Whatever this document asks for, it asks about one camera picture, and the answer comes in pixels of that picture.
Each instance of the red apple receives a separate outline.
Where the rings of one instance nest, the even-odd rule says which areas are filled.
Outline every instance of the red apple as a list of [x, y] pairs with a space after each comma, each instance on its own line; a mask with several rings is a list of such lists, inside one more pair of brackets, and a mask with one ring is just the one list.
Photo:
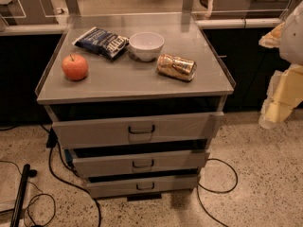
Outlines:
[[88, 64], [83, 56], [71, 54], [63, 59], [62, 70], [68, 79], [81, 80], [87, 76]]

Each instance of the terrazzo floor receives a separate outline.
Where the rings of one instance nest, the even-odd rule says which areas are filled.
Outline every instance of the terrazzo floor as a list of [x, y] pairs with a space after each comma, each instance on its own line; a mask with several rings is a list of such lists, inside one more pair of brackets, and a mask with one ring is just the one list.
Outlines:
[[[303, 225], [303, 110], [297, 109], [279, 128], [265, 130], [258, 125], [258, 112], [226, 113], [216, 138], [210, 144], [210, 158], [230, 164], [238, 174], [236, 188], [226, 194], [197, 189], [164, 193], [160, 199], [128, 201], [126, 198], [98, 200], [103, 227], [212, 227]], [[0, 131], [0, 160], [12, 161], [21, 168], [30, 164], [38, 175], [31, 178], [44, 193], [30, 206], [29, 213], [38, 225], [49, 227], [98, 226], [98, 209], [85, 192], [59, 182], [48, 167], [50, 149], [45, 147], [47, 132], [41, 126], [23, 126]], [[67, 170], [55, 147], [50, 162], [56, 175], [67, 182], [84, 183]], [[0, 162], [0, 200], [15, 198], [20, 174], [13, 164]], [[224, 191], [236, 178], [227, 165], [210, 160], [201, 171], [200, 184]], [[28, 184], [25, 206], [41, 192]], [[0, 216], [0, 226], [9, 226], [9, 213]], [[28, 215], [19, 226], [33, 226]]]

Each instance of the can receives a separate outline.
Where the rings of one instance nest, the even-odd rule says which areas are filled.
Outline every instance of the can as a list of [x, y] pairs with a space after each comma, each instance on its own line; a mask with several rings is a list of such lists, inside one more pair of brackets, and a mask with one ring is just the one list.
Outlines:
[[157, 71], [169, 77], [191, 81], [195, 75], [197, 63], [195, 61], [172, 56], [160, 55], [157, 61]]

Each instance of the glass partition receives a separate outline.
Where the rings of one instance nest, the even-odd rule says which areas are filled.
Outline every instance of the glass partition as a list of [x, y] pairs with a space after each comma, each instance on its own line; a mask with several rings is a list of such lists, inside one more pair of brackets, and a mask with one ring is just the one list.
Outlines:
[[292, 0], [0, 0], [10, 26], [62, 25], [71, 14], [191, 12], [196, 20], [278, 18]]

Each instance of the bowl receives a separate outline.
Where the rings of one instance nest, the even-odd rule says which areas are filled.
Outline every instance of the bowl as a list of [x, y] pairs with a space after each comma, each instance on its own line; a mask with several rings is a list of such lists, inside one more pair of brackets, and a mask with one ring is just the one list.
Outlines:
[[164, 39], [152, 32], [140, 32], [131, 36], [131, 52], [142, 61], [152, 61], [158, 58], [162, 50]]

